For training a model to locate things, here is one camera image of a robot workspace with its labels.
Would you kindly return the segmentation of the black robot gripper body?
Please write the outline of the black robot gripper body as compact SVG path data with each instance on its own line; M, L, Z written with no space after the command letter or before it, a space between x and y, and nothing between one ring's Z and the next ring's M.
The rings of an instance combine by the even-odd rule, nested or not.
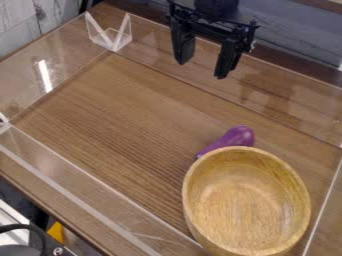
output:
M192 31L214 40L233 38L249 52L259 28L253 18L238 14L238 0L166 0L168 17L186 23Z

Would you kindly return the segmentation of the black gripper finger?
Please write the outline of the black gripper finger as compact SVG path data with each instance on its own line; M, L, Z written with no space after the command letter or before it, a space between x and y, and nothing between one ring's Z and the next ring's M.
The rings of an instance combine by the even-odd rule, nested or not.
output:
M224 39L213 72L213 76L217 79L224 79L229 71L234 69L240 55L241 48L238 42L230 38Z
M174 60L182 65L193 56L194 33L190 25L174 18L170 19L170 40Z

